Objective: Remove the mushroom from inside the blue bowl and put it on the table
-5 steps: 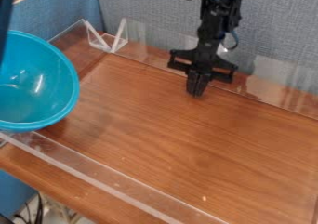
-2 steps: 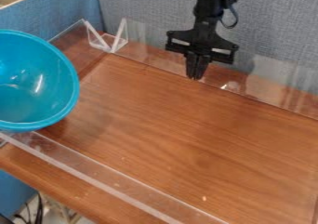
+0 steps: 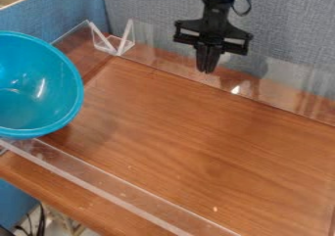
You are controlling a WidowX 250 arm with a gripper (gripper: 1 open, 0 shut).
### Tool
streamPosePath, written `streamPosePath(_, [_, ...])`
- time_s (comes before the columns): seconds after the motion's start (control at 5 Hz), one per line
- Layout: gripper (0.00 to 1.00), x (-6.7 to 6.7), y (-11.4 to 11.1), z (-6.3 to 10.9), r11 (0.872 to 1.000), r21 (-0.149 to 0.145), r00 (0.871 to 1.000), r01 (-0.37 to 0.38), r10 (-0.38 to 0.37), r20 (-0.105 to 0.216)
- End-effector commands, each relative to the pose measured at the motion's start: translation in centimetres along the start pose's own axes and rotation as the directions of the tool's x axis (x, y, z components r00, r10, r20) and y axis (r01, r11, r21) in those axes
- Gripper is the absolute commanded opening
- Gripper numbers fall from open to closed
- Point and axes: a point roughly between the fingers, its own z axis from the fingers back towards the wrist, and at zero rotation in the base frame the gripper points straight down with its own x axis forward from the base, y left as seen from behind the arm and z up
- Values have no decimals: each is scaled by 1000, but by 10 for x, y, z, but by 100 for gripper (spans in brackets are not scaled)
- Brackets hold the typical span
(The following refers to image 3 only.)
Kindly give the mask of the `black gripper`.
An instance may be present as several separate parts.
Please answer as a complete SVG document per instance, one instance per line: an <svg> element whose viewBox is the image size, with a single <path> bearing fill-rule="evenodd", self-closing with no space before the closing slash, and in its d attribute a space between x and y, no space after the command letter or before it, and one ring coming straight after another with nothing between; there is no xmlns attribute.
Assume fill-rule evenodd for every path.
<svg viewBox="0 0 335 236"><path fill-rule="evenodd" d="M231 9L204 8L198 20L175 22L174 41L196 49L196 67L212 73L222 54L246 55L252 35L230 22Z"/></svg>

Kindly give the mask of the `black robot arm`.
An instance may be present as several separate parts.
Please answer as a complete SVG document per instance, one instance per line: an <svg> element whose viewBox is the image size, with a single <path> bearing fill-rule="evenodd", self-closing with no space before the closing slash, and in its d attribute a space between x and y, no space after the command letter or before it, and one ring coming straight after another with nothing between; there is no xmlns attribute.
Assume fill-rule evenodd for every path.
<svg viewBox="0 0 335 236"><path fill-rule="evenodd" d="M203 0L203 17L198 20L175 22L174 41L191 45L196 50L196 68L212 73L224 53L246 55L252 34L230 23L230 10L243 17L244 12L235 9L235 0Z"/></svg>

